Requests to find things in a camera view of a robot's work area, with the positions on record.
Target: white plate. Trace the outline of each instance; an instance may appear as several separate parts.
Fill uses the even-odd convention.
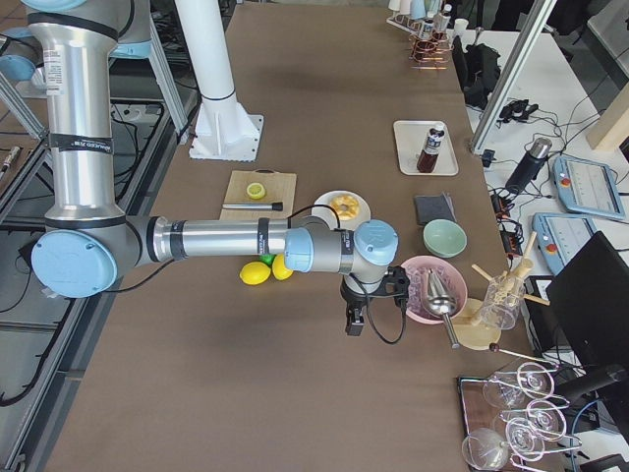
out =
[[[328,192],[327,194],[321,195],[318,199],[314,201],[315,205],[330,205],[333,199],[339,197],[341,195],[351,195],[356,200],[358,200],[361,211],[358,213],[358,216],[352,219],[341,219],[341,228],[343,229],[351,229],[352,231],[358,228],[359,224],[369,221],[372,219],[372,211],[370,210],[370,206],[367,205],[367,202],[358,194],[354,192],[349,192],[347,190],[334,190],[332,192]],[[330,229],[336,228],[336,218],[332,211],[323,207],[315,207],[311,213],[313,216],[318,216],[323,221],[327,223]]]
[[[417,156],[422,152],[426,135],[432,125],[434,125],[433,121],[396,121],[393,123],[397,160],[403,174],[431,176],[458,174],[459,164],[454,155],[454,147],[450,141],[447,126],[445,128],[445,139],[441,143],[439,158],[436,160],[434,170],[430,174],[417,170]]]

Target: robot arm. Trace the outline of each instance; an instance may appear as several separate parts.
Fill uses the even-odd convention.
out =
[[[29,28],[43,47],[55,170],[55,204],[31,258],[43,284],[81,298],[151,262],[284,253],[289,268],[344,275],[348,334],[360,333],[361,311],[371,296],[395,296],[403,306],[408,279],[403,269],[389,269],[397,235],[382,221],[352,232],[330,230],[316,217],[169,221],[126,215],[114,197],[108,57],[121,34],[133,38],[127,52],[143,51],[143,38],[150,38],[148,0],[23,1]]]

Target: black bag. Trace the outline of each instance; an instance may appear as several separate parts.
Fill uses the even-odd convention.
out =
[[[498,57],[500,54],[484,44],[469,45],[464,53],[461,38],[454,38],[452,61],[468,105],[485,110],[487,97],[500,77]]]

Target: green bowl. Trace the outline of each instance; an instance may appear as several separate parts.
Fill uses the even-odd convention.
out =
[[[468,237],[455,222],[434,219],[424,228],[424,244],[435,256],[448,259],[463,252],[468,245]]]

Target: black water bottle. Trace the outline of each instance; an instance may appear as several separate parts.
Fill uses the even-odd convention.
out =
[[[546,162],[552,143],[547,138],[537,138],[531,150],[528,150],[515,168],[504,188],[512,194],[520,194],[529,182],[538,176],[538,172]]]

